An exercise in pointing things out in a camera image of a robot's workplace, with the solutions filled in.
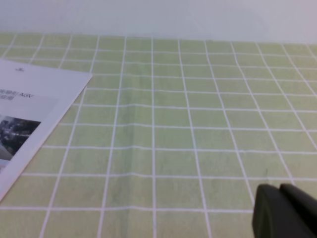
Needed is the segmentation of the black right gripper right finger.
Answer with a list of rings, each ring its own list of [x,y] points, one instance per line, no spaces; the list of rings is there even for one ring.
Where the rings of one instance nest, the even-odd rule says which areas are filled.
[[[317,200],[292,184],[283,183],[280,185],[279,190],[289,200],[296,214],[299,216],[300,221],[316,235]]]

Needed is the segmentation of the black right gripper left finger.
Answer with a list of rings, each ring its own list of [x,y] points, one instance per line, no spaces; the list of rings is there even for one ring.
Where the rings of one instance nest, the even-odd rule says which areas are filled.
[[[295,209],[279,188],[269,184],[260,184],[257,187],[252,217],[254,237],[312,238],[313,233],[300,221]]]

